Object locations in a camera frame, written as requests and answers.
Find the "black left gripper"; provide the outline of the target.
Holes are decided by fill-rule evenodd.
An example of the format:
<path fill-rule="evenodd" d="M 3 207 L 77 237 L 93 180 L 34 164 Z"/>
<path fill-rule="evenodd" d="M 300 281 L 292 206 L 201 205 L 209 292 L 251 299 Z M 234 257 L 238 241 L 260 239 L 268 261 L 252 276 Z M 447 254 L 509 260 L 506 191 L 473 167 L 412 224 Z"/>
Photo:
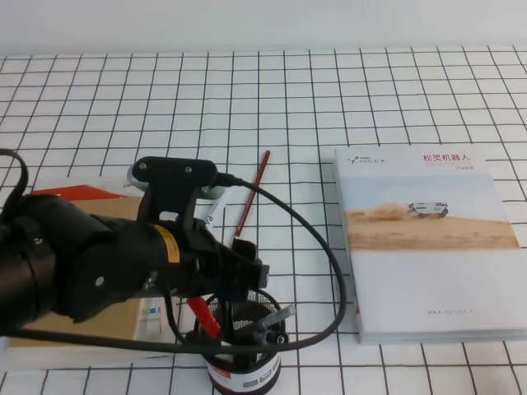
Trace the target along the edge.
<path fill-rule="evenodd" d="M 190 230 L 175 224 L 168 230 L 180 253 L 180 260 L 169 264 L 164 273 L 164 284 L 172 294 L 185 298 L 214 294 L 221 300 L 241 302 L 247 287 L 267 287 L 269 265 L 255 258 L 251 241 L 234 238 L 229 248 L 202 226 Z"/>

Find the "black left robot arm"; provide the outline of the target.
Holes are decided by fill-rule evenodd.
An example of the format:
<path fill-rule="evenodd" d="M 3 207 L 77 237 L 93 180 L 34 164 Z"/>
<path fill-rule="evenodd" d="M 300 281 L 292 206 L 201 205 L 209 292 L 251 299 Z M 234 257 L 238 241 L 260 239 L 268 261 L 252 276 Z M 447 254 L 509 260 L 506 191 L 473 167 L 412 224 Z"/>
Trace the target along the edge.
<path fill-rule="evenodd" d="M 153 294 L 241 302 L 268 283 L 255 246 L 227 247 L 202 221 L 132 221 L 27 195 L 1 213 L 1 330 L 53 313 L 82 323 Z"/>

